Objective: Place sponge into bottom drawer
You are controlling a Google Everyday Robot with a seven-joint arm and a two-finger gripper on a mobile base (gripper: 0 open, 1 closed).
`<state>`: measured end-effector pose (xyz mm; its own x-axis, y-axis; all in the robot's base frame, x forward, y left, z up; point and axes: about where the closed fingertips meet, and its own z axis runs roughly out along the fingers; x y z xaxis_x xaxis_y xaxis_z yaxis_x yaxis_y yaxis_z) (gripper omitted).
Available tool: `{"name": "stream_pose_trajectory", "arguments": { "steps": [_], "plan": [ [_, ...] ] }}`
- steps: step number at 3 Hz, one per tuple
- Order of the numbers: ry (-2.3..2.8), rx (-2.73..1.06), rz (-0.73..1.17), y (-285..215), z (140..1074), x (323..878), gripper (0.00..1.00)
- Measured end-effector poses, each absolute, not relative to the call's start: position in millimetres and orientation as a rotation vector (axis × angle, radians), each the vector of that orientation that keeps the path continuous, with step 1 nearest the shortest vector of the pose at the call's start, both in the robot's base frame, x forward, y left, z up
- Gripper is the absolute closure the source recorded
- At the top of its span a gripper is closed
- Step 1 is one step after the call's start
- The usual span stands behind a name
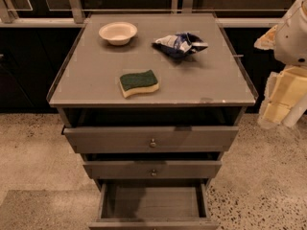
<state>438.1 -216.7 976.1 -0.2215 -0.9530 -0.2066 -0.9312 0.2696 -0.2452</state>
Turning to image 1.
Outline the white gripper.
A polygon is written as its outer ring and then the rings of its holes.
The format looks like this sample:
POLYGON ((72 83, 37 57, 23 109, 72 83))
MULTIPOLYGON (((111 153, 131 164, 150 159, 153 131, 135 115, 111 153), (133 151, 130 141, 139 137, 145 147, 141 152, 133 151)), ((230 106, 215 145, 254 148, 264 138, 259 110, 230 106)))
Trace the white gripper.
POLYGON ((280 73, 271 72, 266 83, 258 124, 269 129, 283 125, 291 109, 307 94, 307 68, 298 67, 307 66, 307 0, 295 0, 278 25, 261 35, 254 47, 274 49, 274 57, 287 65, 280 73))

